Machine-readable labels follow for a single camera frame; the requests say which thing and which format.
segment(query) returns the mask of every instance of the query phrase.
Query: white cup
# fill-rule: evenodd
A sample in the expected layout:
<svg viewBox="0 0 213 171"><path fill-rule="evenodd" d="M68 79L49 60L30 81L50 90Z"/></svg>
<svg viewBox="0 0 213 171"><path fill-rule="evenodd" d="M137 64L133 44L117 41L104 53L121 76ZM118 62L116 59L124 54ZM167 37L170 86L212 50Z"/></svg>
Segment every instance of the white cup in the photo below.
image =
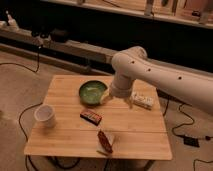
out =
<svg viewBox="0 0 213 171"><path fill-rule="evenodd" d="M36 121L46 128L54 127L56 124L54 110L49 105L42 105L34 113Z"/></svg>

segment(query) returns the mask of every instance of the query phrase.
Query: workbench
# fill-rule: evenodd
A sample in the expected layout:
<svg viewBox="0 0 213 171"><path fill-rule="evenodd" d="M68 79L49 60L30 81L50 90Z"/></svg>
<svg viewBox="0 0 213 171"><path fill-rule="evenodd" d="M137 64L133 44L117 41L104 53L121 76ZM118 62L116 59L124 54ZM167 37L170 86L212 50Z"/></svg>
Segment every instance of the workbench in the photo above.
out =
<svg viewBox="0 0 213 171"><path fill-rule="evenodd" d="M35 123L26 144L25 155L68 156L117 159L171 160L171 148L155 87L136 80L133 90L154 99L152 110L129 105L113 98L100 106L90 107L102 116L98 126L80 117L85 106L79 98L80 86L99 80L108 87L112 76L55 75L44 104L54 108L57 124L43 128ZM99 130L113 133L113 153L97 152Z"/></svg>

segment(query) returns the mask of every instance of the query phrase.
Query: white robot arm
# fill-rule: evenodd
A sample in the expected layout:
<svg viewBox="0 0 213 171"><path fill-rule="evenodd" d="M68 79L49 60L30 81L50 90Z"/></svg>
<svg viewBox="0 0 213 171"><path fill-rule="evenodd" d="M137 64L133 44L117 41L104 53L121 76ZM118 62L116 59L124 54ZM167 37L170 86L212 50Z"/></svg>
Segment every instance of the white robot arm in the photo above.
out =
<svg viewBox="0 0 213 171"><path fill-rule="evenodd" d="M160 90L213 114L213 78L160 66L147 61L142 47L116 53L112 58L115 76L110 94L128 98L135 79L144 80Z"/></svg>

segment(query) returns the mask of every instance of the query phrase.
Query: wire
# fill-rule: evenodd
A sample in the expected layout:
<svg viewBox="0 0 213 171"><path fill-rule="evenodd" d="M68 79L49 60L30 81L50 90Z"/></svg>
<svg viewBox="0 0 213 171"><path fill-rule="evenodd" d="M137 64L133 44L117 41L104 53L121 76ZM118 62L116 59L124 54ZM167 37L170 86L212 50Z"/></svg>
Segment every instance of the wire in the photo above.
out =
<svg viewBox="0 0 213 171"><path fill-rule="evenodd" d="M24 110L21 112L21 114L19 115L18 123L19 123L19 126L20 126L20 128L21 128L22 133L23 133L24 136L25 136L25 141L26 141L26 142L28 141L28 136L27 136L27 133L26 133L26 131L24 130L24 128L23 128L23 126L22 126L21 118L22 118L23 114L24 114L27 110L30 110L30 109L32 109L32 108L34 108L34 107L37 107L37 106L40 106L41 104L42 104L42 103L38 103L38 104L36 104L36 105L32 105L32 106L30 106L30 107L27 107L27 108L24 109ZM30 164L32 165L33 169L34 169L35 171L38 171L38 169L36 168L35 164L33 163L32 159L31 159L31 157L30 157L30 156L25 156L25 167L26 167L27 171L30 171L30 169L29 169L29 167L28 167L28 165L27 165L27 160L29 160L29 162L30 162Z"/></svg>
<svg viewBox="0 0 213 171"><path fill-rule="evenodd" d="M28 136L27 136L27 133L26 133L26 131L24 130L24 128L23 128L23 126L22 126L21 118L22 118L23 114L24 114L27 110L32 109L32 108L37 107L37 106L40 106L41 104L42 104L42 103L38 103L38 104L36 104L36 105L32 105L32 106L30 106L30 107L27 107L27 108L24 109L24 110L21 112L21 114L19 115L18 123L19 123L19 126L20 126L20 128L21 128L21 131L23 132L23 134L24 134L24 136L25 136L25 140L26 140L26 141L28 141Z"/></svg>
<svg viewBox="0 0 213 171"><path fill-rule="evenodd" d="M113 2L110 2L110 1L108 1L108 0L102 0L102 1L105 2L105 3L108 3L108 4L110 4L110 5L112 5L112 6L114 6L114 7L121 8L121 6L119 6L119 5L117 5L117 4L113 3Z"/></svg>
<svg viewBox="0 0 213 171"><path fill-rule="evenodd" d="M180 104L180 106L179 106L179 111L180 111L183 115L185 115L185 116L187 116L189 119L191 119L191 122L182 123L182 124L180 124L180 125L175 126L175 127L172 128L172 133L173 133L173 135L175 135L175 136L177 136L177 137L181 137L181 138L182 138L184 135L182 135L182 134L177 134L177 133L175 132L175 130L178 129L178 128L180 128L180 127L182 127L182 126L185 126L185 125L193 125L193 124L195 123L194 118L192 118L189 114L187 114L187 113L185 113L184 111L181 110L181 107L183 107L184 105L185 105L185 103Z"/></svg>
<svg viewBox="0 0 213 171"><path fill-rule="evenodd" d="M59 167L60 169L64 169L64 170L73 169L80 162L80 158L77 158L76 162L73 163L71 166L62 166L59 162L59 159L57 157L54 157L54 158L55 158L56 166Z"/></svg>
<svg viewBox="0 0 213 171"><path fill-rule="evenodd" d="M106 163L105 163L105 165L104 165L104 171L106 171L106 170L107 170L107 166L108 166L108 164L109 164L109 159L107 159L107 160L106 160Z"/></svg>
<svg viewBox="0 0 213 171"><path fill-rule="evenodd" d="M63 170L69 170L69 169L73 169L74 167L76 167L78 165L78 163L80 162L80 158L77 158L76 159L76 162L73 163L71 166L62 166L59 162L59 159L57 157L46 157L47 160L55 167L58 167L60 169L63 169Z"/></svg>
<svg viewBox="0 0 213 171"><path fill-rule="evenodd" d="M196 162L202 162L202 163L207 163L207 164L213 163L213 161L204 161L204 160L200 160L200 159L195 159L193 161L193 169L194 169L194 171L196 171Z"/></svg>
<svg viewBox="0 0 213 171"><path fill-rule="evenodd" d="M17 63L13 63L13 62L4 62L4 63L0 63L0 66L1 65L16 65L16 66L19 66L19 67L22 67L22 68L25 68L33 73L37 73L38 70L39 70L39 67L40 67L40 49L42 48L42 46L39 46L38 47L38 53L37 53L37 67L35 70L31 69L31 68L28 68L22 64L17 64Z"/></svg>
<svg viewBox="0 0 213 171"><path fill-rule="evenodd" d="M29 167L27 165L27 156L25 156L24 163L25 163L25 167L26 167L27 171L30 171L30 169L29 169Z"/></svg>
<svg viewBox="0 0 213 171"><path fill-rule="evenodd" d="M166 102L166 108L163 112L163 116L166 116L166 113L167 113L167 110L168 110L168 107L169 107L169 101L170 101L170 96L168 95L167 102Z"/></svg>
<svg viewBox="0 0 213 171"><path fill-rule="evenodd" d="M28 158L28 160L30 161L30 164L31 164L31 166L33 167L33 169L34 169L35 171L39 171L39 170L37 169L37 167L35 166L35 164L33 163L32 159L31 159L31 156L27 156L27 158Z"/></svg>

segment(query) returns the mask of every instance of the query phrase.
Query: green bowl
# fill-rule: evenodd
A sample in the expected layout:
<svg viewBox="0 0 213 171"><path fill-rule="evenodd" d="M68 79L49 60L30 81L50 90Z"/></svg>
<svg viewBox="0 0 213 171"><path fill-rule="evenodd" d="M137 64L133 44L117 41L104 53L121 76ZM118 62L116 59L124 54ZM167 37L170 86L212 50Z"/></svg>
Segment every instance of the green bowl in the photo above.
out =
<svg viewBox="0 0 213 171"><path fill-rule="evenodd" d="M79 96L82 103L87 105L98 105L106 89L107 86L103 82L91 80L80 87Z"/></svg>

